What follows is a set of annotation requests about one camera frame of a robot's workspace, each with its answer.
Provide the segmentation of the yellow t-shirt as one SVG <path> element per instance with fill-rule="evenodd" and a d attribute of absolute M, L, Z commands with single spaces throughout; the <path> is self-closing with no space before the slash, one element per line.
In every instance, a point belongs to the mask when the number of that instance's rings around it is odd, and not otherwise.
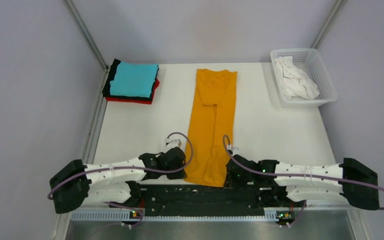
<path fill-rule="evenodd" d="M 233 137 L 237 99 L 236 71 L 198 69 L 185 149 L 192 160 L 184 169 L 185 181 L 221 188 L 227 176 L 229 157 L 223 136 Z"/>

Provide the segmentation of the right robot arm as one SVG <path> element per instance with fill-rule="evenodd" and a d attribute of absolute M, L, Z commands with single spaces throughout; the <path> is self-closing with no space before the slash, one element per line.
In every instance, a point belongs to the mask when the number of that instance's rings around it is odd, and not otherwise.
<path fill-rule="evenodd" d="M 303 201 L 348 203 L 379 210 L 378 174 L 354 158 L 324 166 L 296 165 L 265 159 L 258 162 L 234 155 L 226 165 L 225 186 L 255 187 L 264 207 L 299 206 Z"/>

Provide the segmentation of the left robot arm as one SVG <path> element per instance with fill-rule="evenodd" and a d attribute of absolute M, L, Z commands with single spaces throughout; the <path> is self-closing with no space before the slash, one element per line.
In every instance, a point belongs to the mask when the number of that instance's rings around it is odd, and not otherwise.
<path fill-rule="evenodd" d="M 185 178 L 185 164 L 186 155 L 178 146 L 109 164 L 83 164 L 76 159 L 49 180 L 48 198 L 57 214 L 100 203 L 134 207 L 141 198 L 139 182 L 161 176 L 169 180 Z"/>

